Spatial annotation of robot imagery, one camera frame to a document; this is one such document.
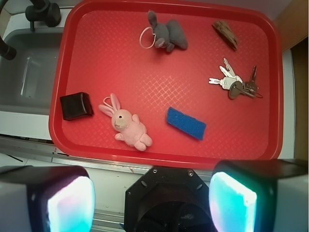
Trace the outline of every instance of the pink plush toy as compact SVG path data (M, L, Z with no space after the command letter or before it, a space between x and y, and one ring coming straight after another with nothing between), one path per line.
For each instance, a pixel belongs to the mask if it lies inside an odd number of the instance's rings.
M105 102L108 98L111 99L112 105ZM103 102L105 105L99 105L98 108L112 118L112 127L119 132L115 135L116 140L124 141L139 151L144 151L146 146L153 144L152 139L147 134L146 127L140 122L139 116L121 109L120 102L115 94L112 93Z

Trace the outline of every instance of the red plastic tray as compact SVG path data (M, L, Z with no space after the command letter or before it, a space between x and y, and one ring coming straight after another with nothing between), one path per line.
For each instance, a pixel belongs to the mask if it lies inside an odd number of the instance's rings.
M189 43L186 51L141 48L149 10L159 22L179 21ZM239 40L237 51L212 28L217 20L230 25ZM145 35L143 43L151 42ZM231 100L227 90L208 84L210 77L223 78L223 58L243 81L249 81L256 65L264 98ZM59 97L77 92L90 95L94 115L64 121ZM111 119L98 109L110 93L147 127L153 145L145 152L115 140ZM207 124L203 141L167 124L170 106ZM49 122L55 145L68 155L211 170L222 159L277 158L282 127L281 43L262 14L182 1L86 0L68 16Z

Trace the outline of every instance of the sponge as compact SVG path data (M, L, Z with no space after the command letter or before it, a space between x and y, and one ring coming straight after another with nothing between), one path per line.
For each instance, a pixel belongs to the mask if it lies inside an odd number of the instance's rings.
M167 121L196 139L203 140L206 124L170 107Z

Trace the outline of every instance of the sink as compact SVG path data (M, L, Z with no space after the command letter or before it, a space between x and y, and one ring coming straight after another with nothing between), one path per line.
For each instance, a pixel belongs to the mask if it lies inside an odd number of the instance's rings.
M62 32L18 29L4 39L17 54L0 58L0 111L49 115Z

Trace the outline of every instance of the keys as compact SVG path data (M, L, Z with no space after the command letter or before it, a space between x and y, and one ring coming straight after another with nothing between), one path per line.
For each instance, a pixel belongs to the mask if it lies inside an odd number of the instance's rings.
M261 94L257 93L259 87L255 84L256 66L253 68L250 80L243 82L242 79L235 74L227 59L223 58L223 62L226 68L220 65L219 69L225 77L221 80L209 78L209 84L221 85L223 89L229 90L230 99L235 99L239 94L247 95L252 98L263 98Z
M259 87L255 84L256 79L256 66L253 68L250 81L244 83L244 88L252 93L256 93Z

